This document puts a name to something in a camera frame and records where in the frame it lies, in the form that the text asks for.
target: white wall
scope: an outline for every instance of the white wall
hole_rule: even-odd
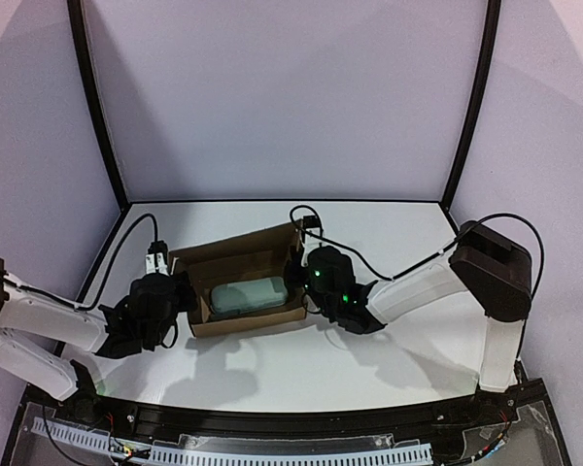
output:
[[[89,0],[133,200],[442,194],[479,0]]]
[[[0,256],[75,297],[117,215],[66,2],[0,0]],[[0,370],[0,458],[22,390]]]
[[[538,226],[548,264],[523,358],[551,393],[583,466],[583,1],[504,0],[458,221],[512,211]],[[526,229],[500,222],[531,250]]]

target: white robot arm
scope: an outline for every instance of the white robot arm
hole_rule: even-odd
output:
[[[431,302],[469,291],[487,318],[479,387],[491,392],[509,387],[532,304],[532,258],[523,247],[484,225],[468,222],[449,257],[442,251],[400,278],[359,285],[348,256],[331,246],[317,246],[326,240],[316,234],[318,228],[301,229],[304,282],[320,314],[347,331],[367,334]]]
[[[306,217],[303,224],[299,228],[304,233],[303,254],[290,264],[286,280],[302,283],[331,322],[353,333],[372,333],[430,302],[470,291],[487,316],[480,388],[502,392],[508,387],[532,300],[532,260],[525,249],[483,225],[465,224],[463,229],[470,231],[458,239],[448,258],[437,254],[435,260],[395,280],[358,284],[350,258],[323,245],[328,240],[319,219]],[[87,390],[94,396],[84,366],[54,356],[20,332],[102,357],[154,350],[171,327],[177,332],[178,313],[196,309],[189,277],[169,277],[166,253],[166,245],[155,239],[146,255],[147,274],[132,283],[129,294],[114,308],[99,306],[103,314],[82,312],[92,308],[27,285],[8,273],[0,259],[0,367],[58,401]]]
[[[186,312],[193,300],[185,277],[169,277],[163,242],[152,243],[145,261],[146,275],[131,284],[114,308],[101,305],[102,312],[84,312],[90,308],[8,273],[0,258],[0,367],[58,401],[84,397],[88,403],[95,388],[86,367],[53,355],[21,332],[109,358],[154,350],[171,327],[177,331],[178,313]]]

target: white cable tray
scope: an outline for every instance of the white cable tray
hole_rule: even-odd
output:
[[[116,458],[124,455],[109,452],[109,435],[100,431],[86,431],[56,421],[48,420],[51,437],[58,443],[100,454],[111,454]],[[43,419],[35,417],[32,432],[48,437]],[[151,448],[148,460],[133,458],[130,461],[159,466],[431,466],[429,444],[412,447],[395,447],[374,451],[337,454],[233,454],[180,449],[179,447],[148,446],[124,441],[138,449]]]

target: open cardboard box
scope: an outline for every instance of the open cardboard box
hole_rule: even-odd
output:
[[[173,274],[188,272],[198,307],[188,313],[195,337],[243,332],[306,318],[303,289],[288,289],[287,302],[275,308],[213,320],[210,295],[219,284],[283,277],[292,252],[301,250],[300,235],[291,223],[236,236],[207,245],[172,250]]]

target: soap bar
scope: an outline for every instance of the soap bar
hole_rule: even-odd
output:
[[[282,306],[288,291],[281,277],[220,284],[212,289],[212,311],[218,316],[238,316]]]

